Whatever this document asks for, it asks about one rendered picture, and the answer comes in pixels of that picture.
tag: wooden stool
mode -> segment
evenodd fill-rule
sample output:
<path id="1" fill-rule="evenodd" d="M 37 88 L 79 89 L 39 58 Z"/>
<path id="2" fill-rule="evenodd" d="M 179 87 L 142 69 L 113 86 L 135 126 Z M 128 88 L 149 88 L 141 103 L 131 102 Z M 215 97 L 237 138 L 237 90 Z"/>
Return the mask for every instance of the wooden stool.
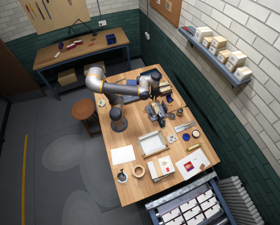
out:
<path id="1" fill-rule="evenodd" d="M 76 102 L 72 108 L 72 116 L 75 119 L 80 120 L 82 122 L 84 128 L 87 130 L 91 138 L 93 138 L 92 134 L 101 132 L 101 129 L 93 133 L 89 131 L 90 123 L 88 122 L 88 118 L 90 117 L 92 117 L 93 120 L 97 123 L 97 125 L 101 128 L 99 122 L 93 116 L 93 114 L 95 113 L 98 117 L 98 114 L 95 111 L 95 109 L 96 109 L 95 103 L 91 99 L 87 99 L 87 98 Z"/>

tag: yellow floor line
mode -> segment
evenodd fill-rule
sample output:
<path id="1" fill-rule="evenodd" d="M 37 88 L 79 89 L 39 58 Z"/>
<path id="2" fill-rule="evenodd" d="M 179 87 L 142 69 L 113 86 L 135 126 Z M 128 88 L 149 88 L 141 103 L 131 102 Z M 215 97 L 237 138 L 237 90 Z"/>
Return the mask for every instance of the yellow floor line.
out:
<path id="1" fill-rule="evenodd" d="M 25 225 L 25 164 L 26 164 L 27 135 L 25 135 L 23 169 L 22 169 L 22 225 Z"/>

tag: cork board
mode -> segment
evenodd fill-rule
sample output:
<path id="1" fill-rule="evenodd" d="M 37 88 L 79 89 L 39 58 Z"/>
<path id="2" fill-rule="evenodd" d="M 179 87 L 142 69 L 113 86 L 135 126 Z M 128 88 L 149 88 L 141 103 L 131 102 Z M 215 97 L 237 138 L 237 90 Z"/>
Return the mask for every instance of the cork board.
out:
<path id="1" fill-rule="evenodd" d="M 175 27 L 179 25 L 182 0 L 150 0 L 150 6 L 165 17 Z"/>
<path id="2" fill-rule="evenodd" d="M 43 19 L 35 1 L 19 0 L 26 15 L 31 21 L 36 32 L 44 34 L 52 30 L 57 30 L 63 27 L 68 27 L 80 19 L 83 22 L 90 21 L 90 15 L 85 0 L 71 0 L 72 5 L 68 0 L 44 0 L 44 3 L 48 9 L 49 15 L 43 5 L 42 0 L 37 0 L 38 6 L 43 14 Z"/>

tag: blue disc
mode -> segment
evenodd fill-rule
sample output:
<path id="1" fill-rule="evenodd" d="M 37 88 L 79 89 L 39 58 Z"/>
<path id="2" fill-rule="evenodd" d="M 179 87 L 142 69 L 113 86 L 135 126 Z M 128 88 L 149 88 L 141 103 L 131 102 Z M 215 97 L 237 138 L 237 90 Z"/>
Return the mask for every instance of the blue disc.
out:
<path id="1" fill-rule="evenodd" d="M 188 140 L 190 140 L 190 135 L 189 134 L 183 134 L 182 138 L 183 138 L 184 141 L 188 141 Z"/>

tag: brown door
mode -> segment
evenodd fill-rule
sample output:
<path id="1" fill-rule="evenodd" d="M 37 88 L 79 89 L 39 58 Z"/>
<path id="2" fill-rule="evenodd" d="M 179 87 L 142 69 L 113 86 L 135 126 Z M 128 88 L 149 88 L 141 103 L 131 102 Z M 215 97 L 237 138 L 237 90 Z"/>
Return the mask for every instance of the brown door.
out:
<path id="1" fill-rule="evenodd" d="M 0 39 L 0 94 L 4 97 L 33 90 L 45 92 Z"/>

